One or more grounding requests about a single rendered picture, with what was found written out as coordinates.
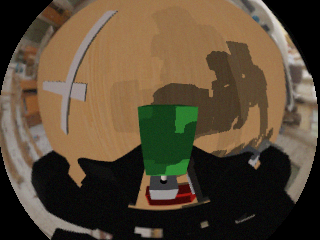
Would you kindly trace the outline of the grey flat bar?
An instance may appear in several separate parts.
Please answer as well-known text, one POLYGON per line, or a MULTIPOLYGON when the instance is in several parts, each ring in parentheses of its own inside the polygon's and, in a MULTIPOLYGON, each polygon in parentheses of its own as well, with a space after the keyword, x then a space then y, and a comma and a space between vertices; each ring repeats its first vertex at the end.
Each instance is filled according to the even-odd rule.
MULTIPOLYGON (((63 83, 60 83, 60 81, 43 81, 44 84, 44 91, 49 91, 53 93, 59 93, 59 95, 63 95, 64 91, 64 81, 63 83)), ((85 101, 85 96, 87 96, 87 92, 85 92, 85 89, 87 89, 87 84, 79 84, 79 83, 72 83, 72 88, 71 88, 71 96, 73 99, 79 99, 85 101)))
POLYGON ((107 20, 111 20, 109 19, 109 17, 113 17, 112 15, 116 15, 115 12, 116 11, 112 11, 112 9, 111 11, 105 12, 105 15, 101 16, 99 21, 96 21, 95 27, 92 27, 91 31, 88 31, 87 36, 85 36, 85 39, 83 40, 83 43, 81 43, 79 45, 79 48, 77 48, 75 59, 73 59, 72 61, 71 68, 69 68, 67 80, 65 80, 63 99, 61 99, 60 123, 61 128, 64 129, 65 135, 67 135, 69 96, 71 96, 71 88, 73 79, 75 79, 76 69, 77 67, 80 67, 80 63, 81 60, 83 60, 84 53, 85 51, 87 51, 89 44, 91 44, 93 37, 96 37, 96 33, 99 33, 100 28, 103 28, 103 25, 105 25, 105 23, 108 23, 107 20))

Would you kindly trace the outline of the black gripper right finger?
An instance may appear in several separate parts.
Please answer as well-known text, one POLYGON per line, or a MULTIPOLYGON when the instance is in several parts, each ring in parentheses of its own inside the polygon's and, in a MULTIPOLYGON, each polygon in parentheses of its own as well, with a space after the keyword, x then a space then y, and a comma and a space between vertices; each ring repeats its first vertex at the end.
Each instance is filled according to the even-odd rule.
POLYGON ((192 181, 193 192, 196 193, 197 203, 209 200, 208 195, 219 185, 229 169, 239 167, 251 160, 252 152, 243 152, 235 156, 217 157, 193 145, 189 156, 188 175, 192 181))

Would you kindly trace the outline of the red tray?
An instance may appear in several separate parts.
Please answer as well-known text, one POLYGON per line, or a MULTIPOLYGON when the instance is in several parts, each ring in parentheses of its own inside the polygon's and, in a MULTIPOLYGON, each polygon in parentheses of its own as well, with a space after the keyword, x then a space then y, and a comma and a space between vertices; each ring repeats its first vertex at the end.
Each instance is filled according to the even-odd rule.
POLYGON ((145 189, 145 199, 147 199, 149 207, 171 207, 175 204, 191 203, 193 199, 196 199, 196 193, 193 195, 191 191, 191 185, 179 185, 179 192, 175 199, 152 199, 151 193, 149 193, 149 187, 145 189))

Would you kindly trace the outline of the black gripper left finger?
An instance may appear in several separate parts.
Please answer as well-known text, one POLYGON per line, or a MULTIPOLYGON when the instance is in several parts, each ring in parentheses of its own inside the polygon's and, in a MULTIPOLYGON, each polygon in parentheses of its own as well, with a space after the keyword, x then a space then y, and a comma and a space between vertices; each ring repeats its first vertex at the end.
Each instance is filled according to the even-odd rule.
POLYGON ((116 188, 123 193, 125 200, 129 201, 128 205, 136 207, 137 196, 139 196, 145 172, 141 144, 116 161, 97 161, 81 157, 77 160, 77 164, 80 164, 85 175, 115 184, 116 188))

